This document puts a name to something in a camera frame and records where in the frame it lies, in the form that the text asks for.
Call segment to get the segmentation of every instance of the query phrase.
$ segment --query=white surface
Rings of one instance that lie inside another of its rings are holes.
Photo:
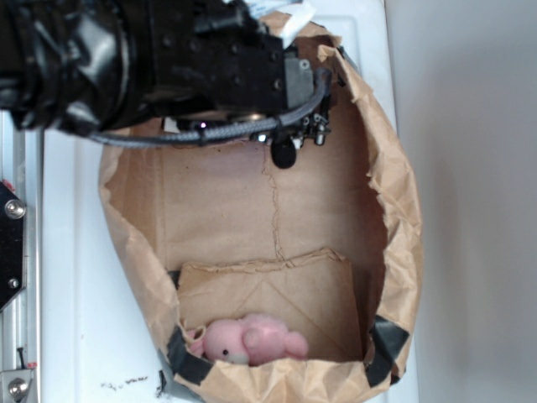
[[[345,30],[341,33],[347,37],[348,53],[359,60],[366,80],[394,119],[382,2],[333,1],[317,6],[320,22],[332,25],[337,34],[340,28]],[[161,401],[154,397],[159,385],[156,352],[98,200],[101,148],[61,133],[47,134],[43,401]],[[377,401],[418,402],[412,357],[400,384]]]
[[[537,2],[387,0],[422,198],[422,403],[537,399]]]

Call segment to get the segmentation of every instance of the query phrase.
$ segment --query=bolt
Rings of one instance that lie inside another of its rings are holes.
[[[21,401],[28,394],[28,384],[20,378],[14,379],[9,383],[8,391],[15,401]]]
[[[281,79],[277,78],[276,80],[274,80],[272,87],[276,91],[281,91],[284,89],[284,82]]]
[[[10,281],[8,281],[8,285],[9,288],[15,290],[16,288],[18,288],[19,285],[18,279],[11,279]]]
[[[26,213],[26,206],[18,199],[10,200],[4,207],[6,215],[12,220],[19,220]]]

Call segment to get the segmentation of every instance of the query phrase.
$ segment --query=stuffed pig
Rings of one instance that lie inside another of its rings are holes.
[[[261,365],[275,359],[306,359],[308,342],[298,332],[270,315],[252,313],[242,319],[214,321],[190,351],[210,361],[220,359],[234,364]]]

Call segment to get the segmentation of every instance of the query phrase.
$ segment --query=brown paper bag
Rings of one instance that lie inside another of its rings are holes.
[[[306,143],[290,170],[251,142],[103,152],[108,226],[154,344],[207,402],[356,403],[404,373],[422,270],[414,174],[338,38],[310,24],[297,44],[335,73],[336,105],[326,144]],[[248,367],[189,353],[186,327],[251,311],[301,330],[311,359]]]

